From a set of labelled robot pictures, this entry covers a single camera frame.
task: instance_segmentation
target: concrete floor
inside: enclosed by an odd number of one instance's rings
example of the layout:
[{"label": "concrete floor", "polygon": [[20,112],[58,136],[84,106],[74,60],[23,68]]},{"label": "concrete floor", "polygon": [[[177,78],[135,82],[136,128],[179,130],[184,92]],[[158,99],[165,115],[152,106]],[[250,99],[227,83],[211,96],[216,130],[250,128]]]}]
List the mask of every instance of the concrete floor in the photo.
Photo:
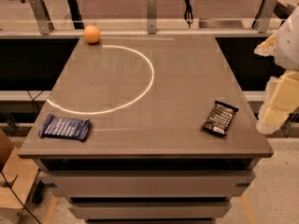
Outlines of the concrete floor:
[{"label": "concrete floor", "polygon": [[[63,29],[74,29],[66,0],[44,0],[56,26]],[[97,5],[103,1],[109,10],[100,9]],[[117,9],[123,7],[123,0],[78,0],[82,17],[85,21],[94,22],[106,19],[103,26],[126,26],[125,23],[111,24],[110,19],[144,19],[146,0],[134,0],[135,5],[123,12]],[[183,0],[168,0],[171,8],[158,13],[161,19],[182,19],[184,12]],[[261,0],[192,0],[194,17],[217,19],[252,19],[254,18]],[[185,21],[179,24],[187,27]],[[35,18],[28,1],[21,4],[20,0],[0,0],[0,28],[3,30],[36,30]],[[242,197],[232,199],[232,208],[224,218],[217,219],[217,224],[297,224],[299,218],[299,139],[268,138],[274,149],[271,159],[259,162],[254,171],[256,178]],[[32,204],[30,198],[26,206],[44,224],[81,224],[67,210],[68,202],[63,198],[55,198],[47,190],[44,201]],[[34,224],[33,218],[24,211],[20,224]]]}]

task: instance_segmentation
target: white curved line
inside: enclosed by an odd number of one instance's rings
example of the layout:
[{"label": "white curved line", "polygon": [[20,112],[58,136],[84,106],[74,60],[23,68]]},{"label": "white curved line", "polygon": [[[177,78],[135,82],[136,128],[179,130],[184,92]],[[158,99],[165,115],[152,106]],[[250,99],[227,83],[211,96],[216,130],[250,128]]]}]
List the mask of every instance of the white curved line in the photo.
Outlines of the white curved line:
[{"label": "white curved line", "polygon": [[50,99],[48,99],[47,102],[49,102],[50,105],[53,105],[54,107],[57,107],[60,110],[63,110],[65,112],[72,113],[72,114],[77,114],[77,115],[101,115],[101,114],[106,114],[106,113],[114,112],[114,111],[116,111],[118,109],[125,108],[126,106],[129,106],[129,105],[135,103],[136,101],[138,101],[139,99],[141,99],[150,90],[150,87],[151,87],[151,85],[153,83],[153,80],[154,80],[154,69],[153,69],[152,63],[150,62],[150,60],[144,54],[140,53],[139,51],[137,51],[135,49],[129,49],[129,48],[122,47],[122,46],[103,45],[103,48],[113,48],[113,49],[126,49],[126,50],[130,50],[131,52],[134,52],[134,53],[138,54],[139,56],[141,56],[143,59],[145,59],[148,62],[150,70],[151,70],[151,79],[150,79],[148,87],[140,95],[138,95],[133,101],[131,101],[129,103],[126,103],[124,105],[117,106],[115,108],[104,110],[104,111],[98,111],[98,112],[79,112],[79,111],[75,111],[75,110],[70,110],[70,109],[67,109],[67,108],[63,108],[63,107],[55,104]]}]

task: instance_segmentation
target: white robot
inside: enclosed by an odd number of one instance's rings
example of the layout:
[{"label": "white robot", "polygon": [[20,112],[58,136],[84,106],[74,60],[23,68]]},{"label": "white robot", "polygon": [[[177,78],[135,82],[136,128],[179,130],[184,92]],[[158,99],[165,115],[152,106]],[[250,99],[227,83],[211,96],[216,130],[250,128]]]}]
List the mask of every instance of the white robot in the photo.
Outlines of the white robot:
[{"label": "white robot", "polygon": [[299,106],[299,7],[254,52],[273,55],[275,63],[286,69],[280,78],[268,81],[256,124],[259,133],[270,134],[279,130]]}]

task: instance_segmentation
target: black snack package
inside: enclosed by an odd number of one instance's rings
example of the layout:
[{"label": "black snack package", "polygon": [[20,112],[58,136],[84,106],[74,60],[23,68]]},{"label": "black snack package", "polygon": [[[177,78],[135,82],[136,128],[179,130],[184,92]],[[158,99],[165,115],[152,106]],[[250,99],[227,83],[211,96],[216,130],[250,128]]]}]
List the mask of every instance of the black snack package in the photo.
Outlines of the black snack package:
[{"label": "black snack package", "polygon": [[89,120],[57,118],[52,114],[48,114],[38,136],[85,141],[89,126]]},{"label": "black snack package", "polygon": [[238,110],[238,108],[226,103],[215,101],[215,105],[202,128],[211,133],[226,136],[225,132],[232,121],[234,113]]}]

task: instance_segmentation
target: gray tabletop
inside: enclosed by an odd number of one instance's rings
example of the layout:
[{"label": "gray tabletop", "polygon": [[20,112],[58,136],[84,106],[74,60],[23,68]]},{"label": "gray tabletop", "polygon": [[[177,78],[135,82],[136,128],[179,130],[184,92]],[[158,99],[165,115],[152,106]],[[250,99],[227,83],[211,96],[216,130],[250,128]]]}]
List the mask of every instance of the gray tabletop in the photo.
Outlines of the gray tabletop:
[{"label": "gray tabletop", "polygon": [[[215,100],[239,108],[218,137],[201,130]],[[39,138],[51,113],[90,119],[85,142]],[[20,150],[23,158],[270,157],[256,119],[210,35],[82,37]]]}]

